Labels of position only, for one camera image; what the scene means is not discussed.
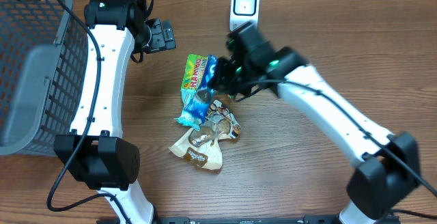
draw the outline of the wood grain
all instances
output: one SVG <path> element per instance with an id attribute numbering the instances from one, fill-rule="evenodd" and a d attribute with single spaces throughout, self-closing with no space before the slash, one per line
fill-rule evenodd
<path id="1" fill-rule="evenodd" d="M 75 1 L 83 15 L 86 1 Z M 292 46 L 372 120 L 418 140 L 425 178 L 437 186 L 437 0 L 261 0 L 259 28 L 280 48 Z M 220 97 L 242 125 L 235 143 L 221 143 L 223 170 L 197 170 L 167 149 L 187 130 L 180 114 L 186 56 L 227 55 L 229 0 L 156 0 L 153 17 L 171 19 L 177 49 L 130 63 L 122 121 L 124 138 L 141 152 L 139 181 L 162 216 L 292 217 L 337 213 L 348 202 L 352 170 L 309 120 L 268 91 L 240 104 Z M 96 200 L 69 212 L 46 209 L 62 164 L 57 158 L 0 158 L 0 221 L 93 223 L 114 216 Z M 93 192 L 71 176 L 55 205 Z M 423 187 L 399 208 L 437 214 Z M 405 223 L 431 223 L 403 216 Z"/>

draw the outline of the plastic crate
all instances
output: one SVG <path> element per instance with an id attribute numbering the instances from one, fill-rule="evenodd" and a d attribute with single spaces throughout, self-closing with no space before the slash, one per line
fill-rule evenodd
<path id="1" fill-rule="evenodd" d="M 0 0 L 0 33 L 0 155 L 55 156 L 81 98 L 86 33 L 56 0 Z"/>

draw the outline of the perforated basket wall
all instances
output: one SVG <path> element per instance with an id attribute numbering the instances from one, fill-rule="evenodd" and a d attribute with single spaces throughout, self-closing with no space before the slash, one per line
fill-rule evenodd
<path id="1" fill-rule="evenodd" d="M 0 32 L 0 154 L 55 155 L 55 135 L 68 133 L 81 97 L 87 62 L 86 33 L 74 20 L 69 20 L 56 0 L 0 0 Z M 23 66 L 26 61 L 34 62 L 27 55 L 35 47 L 46 44 L 52 46 L 54 51 L 51 53 L 55 54 L 34 55 L 54 57 L 57 61 L 52 61 L 54 66 L 36 67 L 53 71 L 44 79 L 50 83 L 47 95 L 43 96 L 42 110 L 36 109 L 40 114 L 23 117 L 24 120 L 32 115 L 37 117 L 33 122 L 38 122 L 38 129 L 29 138 L 23 134 L 25 131 L 7 123 L 12 118 L 16 120 L 16 117 L 10 117 L 15 114 L 11 113 L 12 103 L 22 101 L 14 98 L 18 98 L 17 85 L 25 74 Z"/>

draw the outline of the white plastic device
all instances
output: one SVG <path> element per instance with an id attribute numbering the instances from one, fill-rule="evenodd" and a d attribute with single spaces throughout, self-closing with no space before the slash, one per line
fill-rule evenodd
<path id="1" fill-rule="evenodd" d="M 259 0 L 231 0 L 231 31 L 247 21 L 253 21 L 258 26 Z"/>

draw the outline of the wooden surface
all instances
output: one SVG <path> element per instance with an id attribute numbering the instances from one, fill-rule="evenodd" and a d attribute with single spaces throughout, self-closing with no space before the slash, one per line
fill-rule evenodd
<path id="1" fill-rule="evenodd" d="M 78 15 L 85 3 L 75 1 Z M 393 132 L 411 132 L 419 142 L 423 175 L 437 187 L 436 8 L 437 0 L 261 0 L 259 27 L 277 48 L 292 46 L 308 57 L 372 120 Z M 152 16 L 172 20 L 178 48 L 148 55 L 143 64 L 129 63 L 122 121 L 125 140 L 141 152 L 143 192 L 160 215 L 291 217 L 340 211 L 348 202 L 348 162 L 305 116 L 269 91 L 229 104 L 242 135 L 237 143 L 221 142 L 219 174 L 171 154 L 167 147 L 187 130 L 173 120 L 182 110 L 186 56 L 227 54 L 229 0 L 156 0 Z M 57 158 L 8 156 L 0 165 L 0 221 L 93 223 L 114 216 L 103 199 L 68 212 L 46 209 L 63 166 Z M 55 205 L 93 193 L 68 175 Z M 398 207 L 437 214 L 435 198 L 423 187 Z"/>

